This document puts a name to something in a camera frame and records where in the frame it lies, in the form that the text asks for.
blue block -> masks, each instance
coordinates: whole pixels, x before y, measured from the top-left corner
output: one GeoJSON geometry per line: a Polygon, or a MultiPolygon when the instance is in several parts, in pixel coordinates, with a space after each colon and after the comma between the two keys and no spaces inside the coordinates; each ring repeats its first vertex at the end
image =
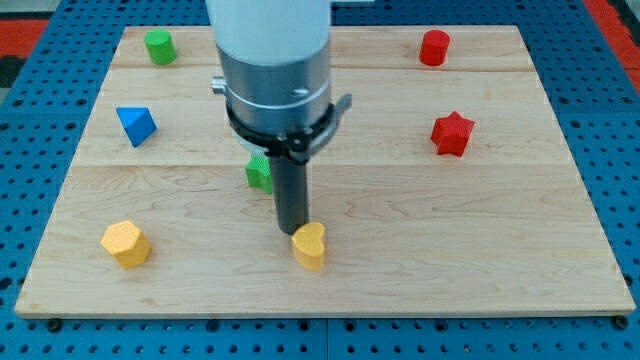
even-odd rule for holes
{"type": "Polygon", "coordinates": [[[133,147],[138,147],[157,129],[147,108],[122,107],[116,108],[116,112],[133,147]]]}

wooden board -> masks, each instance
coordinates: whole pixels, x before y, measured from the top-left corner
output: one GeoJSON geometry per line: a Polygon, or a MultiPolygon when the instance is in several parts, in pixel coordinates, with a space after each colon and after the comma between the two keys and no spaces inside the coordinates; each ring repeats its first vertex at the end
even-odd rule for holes
{"type": "Polygon", "coordinates": [[[353,94],[310,165],[326,267],[293,259],[271,196],[247,187],[208,28],[171,28],[152,66],[128,28],[16,311],[24,317],[502,317],[629,313],[620,274],[515,27],[444,27],[447,63],[417,59],[426,27],[336,28],[334,95],[353,94]],[[133,149],[115,107],[147,106],[133,149]],[[464,158],[435,155],[437,117],[476,121],[464,158]],[[124,271],[100,247],[131,219],[153,244],[124,271]]]}

yellow block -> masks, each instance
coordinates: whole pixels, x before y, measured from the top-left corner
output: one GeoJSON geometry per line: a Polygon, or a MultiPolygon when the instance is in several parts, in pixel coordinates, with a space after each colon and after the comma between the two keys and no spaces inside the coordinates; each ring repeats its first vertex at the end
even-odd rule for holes
{"type": "Polygon", "coordinates": [[[310,222],[293,234],[293,256],[298,263],[310,271],[320,271],[324,267],[324,225],[310,222]]]}
{"type": "Polygon", "coordinates": [[[107,227],[100,244],[124,269],[144,264],[151,250],[142,230],[129,220],[107,227]]]}

